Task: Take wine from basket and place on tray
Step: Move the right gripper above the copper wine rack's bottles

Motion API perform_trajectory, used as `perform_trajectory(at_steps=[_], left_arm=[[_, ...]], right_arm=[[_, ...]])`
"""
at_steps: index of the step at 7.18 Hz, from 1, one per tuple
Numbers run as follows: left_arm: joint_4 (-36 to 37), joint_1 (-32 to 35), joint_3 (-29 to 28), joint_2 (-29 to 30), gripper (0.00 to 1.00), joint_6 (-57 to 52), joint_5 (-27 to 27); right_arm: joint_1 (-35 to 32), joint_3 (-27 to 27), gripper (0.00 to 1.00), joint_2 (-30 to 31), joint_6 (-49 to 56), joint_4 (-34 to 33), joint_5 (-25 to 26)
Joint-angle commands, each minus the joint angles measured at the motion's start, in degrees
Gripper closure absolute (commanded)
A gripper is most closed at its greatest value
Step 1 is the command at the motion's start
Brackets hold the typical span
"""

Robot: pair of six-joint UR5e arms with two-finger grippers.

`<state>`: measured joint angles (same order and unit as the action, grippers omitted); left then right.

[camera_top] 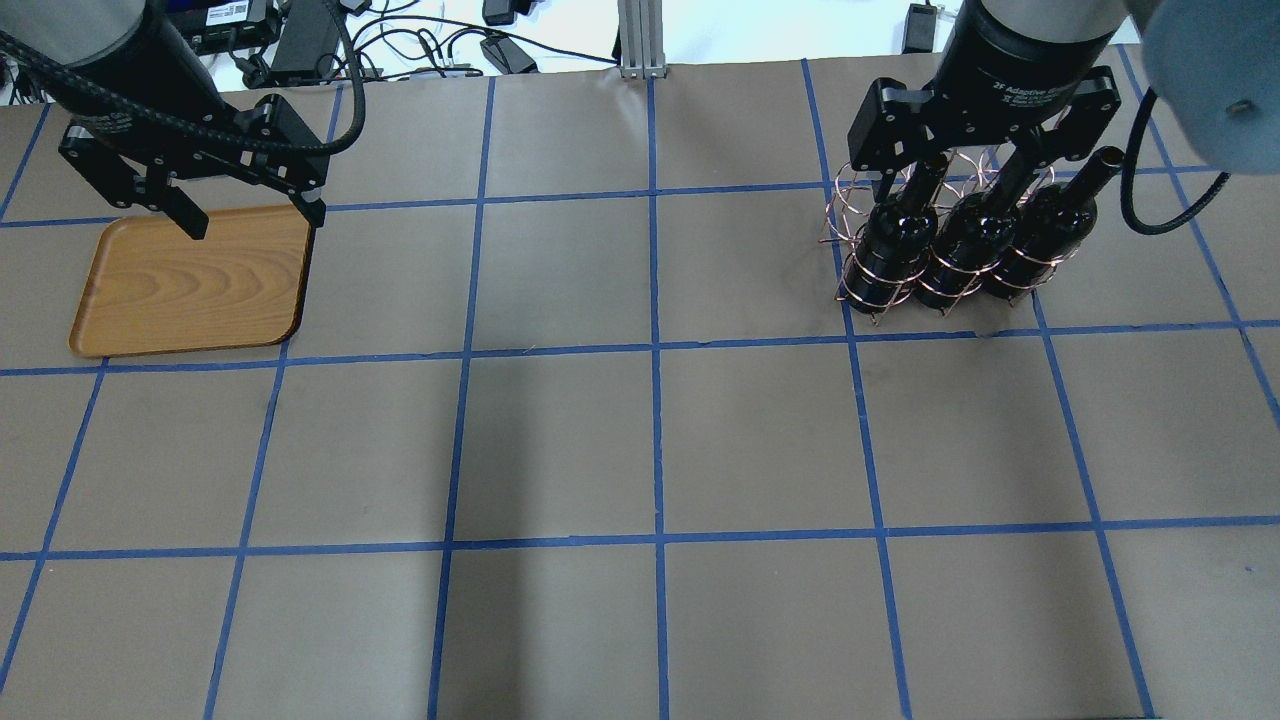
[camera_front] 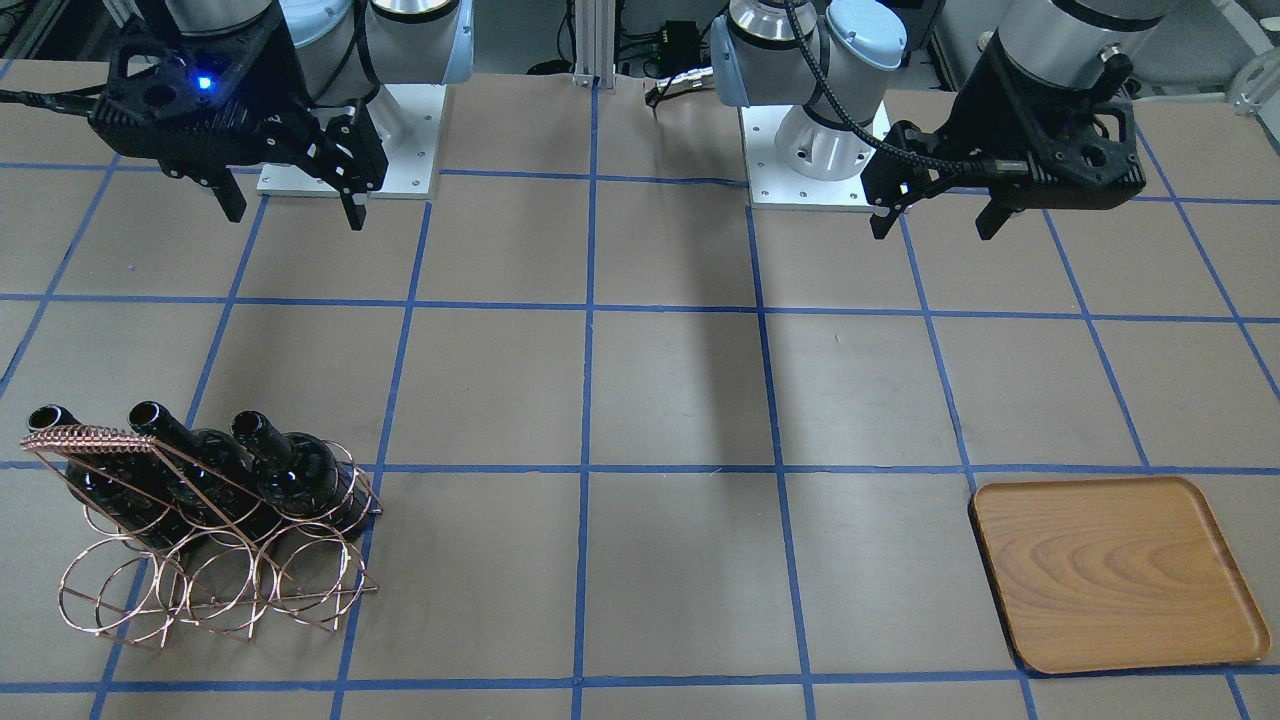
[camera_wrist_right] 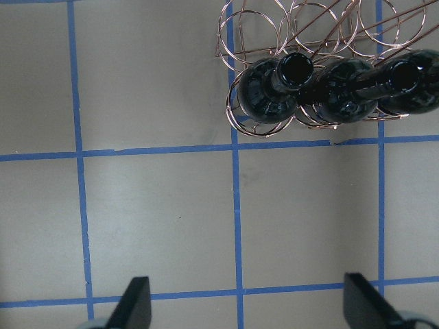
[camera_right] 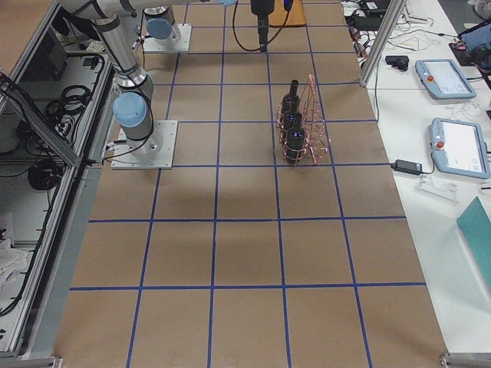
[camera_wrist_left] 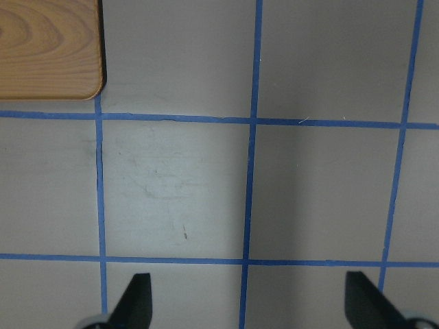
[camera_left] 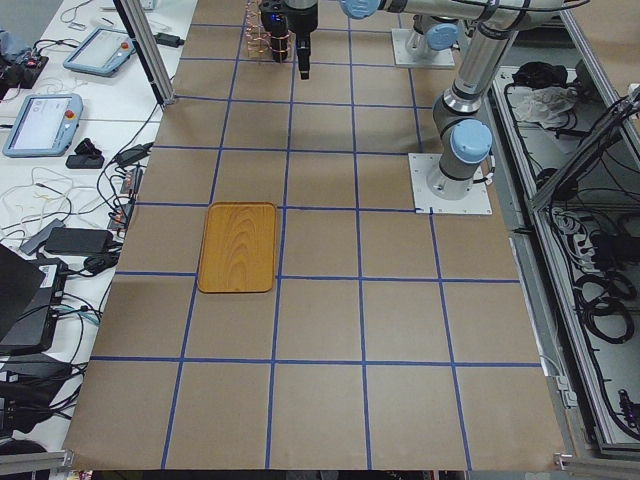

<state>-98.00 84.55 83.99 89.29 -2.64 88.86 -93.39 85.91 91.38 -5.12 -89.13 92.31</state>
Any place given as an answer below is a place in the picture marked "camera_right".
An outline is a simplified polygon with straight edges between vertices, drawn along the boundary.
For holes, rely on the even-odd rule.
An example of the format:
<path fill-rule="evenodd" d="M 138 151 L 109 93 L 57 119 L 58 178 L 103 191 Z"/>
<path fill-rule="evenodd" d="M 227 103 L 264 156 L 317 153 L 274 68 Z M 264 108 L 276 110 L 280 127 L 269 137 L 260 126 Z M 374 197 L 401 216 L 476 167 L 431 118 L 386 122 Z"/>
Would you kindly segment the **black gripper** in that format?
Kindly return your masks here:
<path fill-rule="evenodd" d="M 258 16 L 259 50 L 267 51 L 267 17 L 273 13 L 273 0 L 251 0 L 251 12 Z"/>

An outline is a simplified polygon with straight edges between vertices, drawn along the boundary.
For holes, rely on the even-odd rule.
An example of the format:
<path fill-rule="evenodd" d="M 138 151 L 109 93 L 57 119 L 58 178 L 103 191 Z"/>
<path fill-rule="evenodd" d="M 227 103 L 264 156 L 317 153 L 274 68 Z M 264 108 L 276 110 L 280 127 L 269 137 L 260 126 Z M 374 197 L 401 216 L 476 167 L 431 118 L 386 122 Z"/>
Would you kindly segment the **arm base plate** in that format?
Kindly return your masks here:
<path fill-rule="evenodd" d="M 111 168 L 172 169 L 177 130 L 177 120 L 155 120 L 154 131 L 148 141 L 131 153 L 139 144 L 131 140 L 127 142 L 126 134 L 120 128 L 118 139 L 124 143 L 116 145 L 116 158 L 111 160 Z"/>
<path fill-rule="evenodd" d="M 145 36 L 143 49 L 150 54 L 175 54 L 189 51 L 193 26 L 191 24 L 160 25 Z"/>

